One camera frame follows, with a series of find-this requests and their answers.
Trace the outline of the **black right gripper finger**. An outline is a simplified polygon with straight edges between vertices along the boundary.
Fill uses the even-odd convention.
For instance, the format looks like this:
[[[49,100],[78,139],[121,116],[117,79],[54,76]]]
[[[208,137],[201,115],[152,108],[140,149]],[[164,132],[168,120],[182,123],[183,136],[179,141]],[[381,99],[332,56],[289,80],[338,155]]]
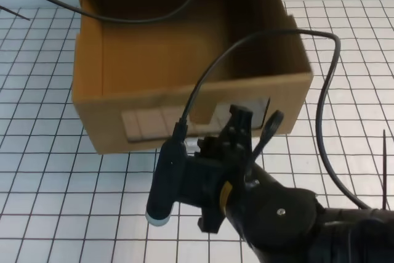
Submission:
[[[278,128],[280,127],[284,118],[284,113],[276,110],[265,123],[262,133],[260,135],[260,140],[256,145],[255,149],[251,154],[251,163],[255,163],[256,158],[262,152],[266,144],[271,140],[271,138],[276,134]]]
[[[246,107],[230,105],[230,119],[219,134],[221,146],[230,150],[252,151],[251,121],[253,112]]]

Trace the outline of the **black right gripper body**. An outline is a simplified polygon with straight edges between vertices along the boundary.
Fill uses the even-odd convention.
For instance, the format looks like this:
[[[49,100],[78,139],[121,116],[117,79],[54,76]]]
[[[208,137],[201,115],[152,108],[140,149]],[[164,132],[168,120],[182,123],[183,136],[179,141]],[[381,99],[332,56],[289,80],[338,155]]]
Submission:
[[[206,137],[199,152],[188,156],[181,186],[181,202],[201,208],[198,227],[217,233],[228,219],[239,234],[255,231],[255,167],[250,136]]]

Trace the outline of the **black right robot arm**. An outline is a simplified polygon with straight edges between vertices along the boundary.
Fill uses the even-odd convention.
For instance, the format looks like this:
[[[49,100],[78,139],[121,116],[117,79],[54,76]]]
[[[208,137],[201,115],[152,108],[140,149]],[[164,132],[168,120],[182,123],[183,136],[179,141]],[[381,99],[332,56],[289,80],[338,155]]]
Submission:
[[[392,262],[393,213],[325,208],[313,191],[281,185],[255,162],[251,119],[232,105],[220,134],[187,157],[180,200],[201,208],[199,229],[229,221],[260,262]]]

